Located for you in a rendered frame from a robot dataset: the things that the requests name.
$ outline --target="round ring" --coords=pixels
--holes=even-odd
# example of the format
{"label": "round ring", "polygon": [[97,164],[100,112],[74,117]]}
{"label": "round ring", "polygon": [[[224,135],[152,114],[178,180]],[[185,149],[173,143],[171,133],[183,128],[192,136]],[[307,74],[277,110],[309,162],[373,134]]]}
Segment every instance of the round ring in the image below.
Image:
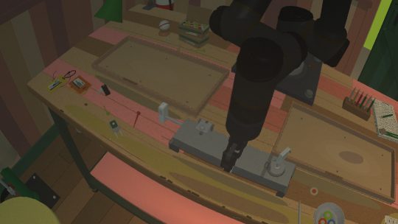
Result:
{"label": "round ring", "polygon": [[325,217],[325,219],[330,220],[330,219],[332,218],[332,212],[330,212],[330,211],[325,211],[324,217]]}
{"label": "round ring", "polygon": [[313,187],[313,188],[311,188],[310,193],[311,193],[311,195],[317,195],[318,189],[316,187]]}
{"label": "round ring", "polygon": [[327,220],[325,220],[325,218],[321,218],[319,221],[318,221],[318,224],[327,224]]}

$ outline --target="bowl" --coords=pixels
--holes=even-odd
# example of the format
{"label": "bowl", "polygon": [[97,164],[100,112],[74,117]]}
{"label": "bowl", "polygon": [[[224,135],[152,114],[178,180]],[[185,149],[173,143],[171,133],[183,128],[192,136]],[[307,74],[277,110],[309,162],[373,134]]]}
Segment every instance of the bowl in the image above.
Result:
{"label": "bowl", "polygon": [[334,220],[335,224],[344,224],[344,221],[346,220],[346,218],[344,217],[344,213],[343,210],[341,210],[341,208],[334,204],[334,203],[323,203],[321,204],[315,211],[314,213],[314,223],[318,224],[318,221],[321,218],[324,218],[324,214],[326,211],[330,211],[330,213],[332,214],[332,217],[329,219],[326,219],[327,221],[329,220]]}

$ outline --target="wooden floor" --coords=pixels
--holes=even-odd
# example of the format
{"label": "wooden floor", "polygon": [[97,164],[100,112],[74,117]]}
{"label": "wooden floor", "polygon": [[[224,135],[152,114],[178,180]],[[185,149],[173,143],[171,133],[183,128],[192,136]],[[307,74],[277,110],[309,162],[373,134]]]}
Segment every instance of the wooden floor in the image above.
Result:
{"label": "wooden floor", "polygon": [[[91,169],[105,150],[71,125],[69,130],[85,164]],[[62,224],[146,223],[103,193],[94,193],[89,189],[60,136],[21,176],[22,182],[25,183],[33,173],[39,175],[60,196],[52,210]]]}

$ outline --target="workbench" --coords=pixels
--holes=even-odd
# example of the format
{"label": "workbench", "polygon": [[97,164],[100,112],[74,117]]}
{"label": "workbench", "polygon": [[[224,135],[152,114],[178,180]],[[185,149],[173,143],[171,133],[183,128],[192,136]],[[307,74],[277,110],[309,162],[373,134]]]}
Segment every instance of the workbench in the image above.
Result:
{"label": "workbench", "polygon": [[[123,15],[123,23],[108,22],[99,28],[27,84],[30,92],[51,109],[55,124],[91,189],[101,191],[148,223],[196,223],[198,220],[207,223],[297,223],[299,201],[303,224],[313,223],[316,208],[326,202],[336,203],[343,209],[346,223],[381,223],[385,215],[398,213],[398,204],[388,205],[299,168],[290,181],[287,194],[280,198],[272,189],[225,173],[189,153],[170,150],[169,140],[179,125],[158,120],[158,106],[162,101],[96,71],[93,62],[127,36],[160,44],[226,69],[235,64],[239,48],[210,32],[209,43],[203,47],[206,51],[192,51],[189,44],[178,40],[177,24],[186,15],[158,8],[143,10],[143,6],[139,4],[128,10]],[[164,19],[170,22],[172,43],[158,35],[158,23]],[[76,70],[76,76],[92,84],[84,95],[70,91],[69,84],[51,94],[45,89],[54,77],[71,70]],[[234,73],[230,72],[198,116],[173,107],[169,107],[169,116],[181,122],[204,119],[214,124],[217,132],[228,136],[225,121],[233,80]],[[110,95],[97,94],[103,84],[109,87]],[[373,98],[398,108],[396,101],[323,65],[314,104],[305,105],[275,91],[262,132],[248,145],[271,153],[292,102],[297,102],[369,138],[398,148],[397,143],[377,137],[373,115],[365,121],[342,109],[344,97],[349,96],[353,88],[360,88]],[[133,127],[138,111],[141,114]],[[123,136],[116,137],[109,128],[108,122],[114,119]],[[108,151],[92,170],[85,166],[65,121]],[[139,194],[146,195],[145,192],[128,188],[133,186],[136,191],[152,192],[153,196],[139,197]],[[317,195],[310,194],[313,187],[318,189]],[[166,204],[160,206],[163,200],[174,204],[165,208]]]}

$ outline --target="striped wall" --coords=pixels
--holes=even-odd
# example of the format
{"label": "striped wall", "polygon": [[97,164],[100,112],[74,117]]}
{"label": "striped wall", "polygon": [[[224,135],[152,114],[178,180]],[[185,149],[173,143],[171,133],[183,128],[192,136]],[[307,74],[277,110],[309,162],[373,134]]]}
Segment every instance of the striped wall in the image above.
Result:
{"label": "striped wall", "polygon": [[[9,119],[0,122],[0,130],[7,138],[11,138],[9,141],[20,156],[53,124],[48,108],[28,92],[26,84],[70,48],[107,23],[94,17],[105,1],[0,0],[0,74],[3,83],[6,83],[0,88],[0,104],[3,105],[0,110],[1,114],[9,115]],[[365,40],[367,35],[360,25],[367,13],[367,9],[361,7],[361,2],[370,0],[359,1],[352,1],[347,20],[346,28],[353,37],[351,41],[359,37]],[[372,1],[376,6],[380,2]],[[123,0],[123,11],[147,2],[148,0]],[[231,3],[232,0],[175,0],[175,11],[186,13],[189,4],[215,10],[220,5]],[[277,14],[286,5],[306,8],[317,16],[321,11],[321,0],[272,1],[262,21],[275,27]],[[354,28],[357,29],[356,34],[352,31]],[[340,67],[336,68],[339,71],[346,73],[349,70],[350,60],[355,57],[355,48],[350,51],[344,65],[339,64]]]}

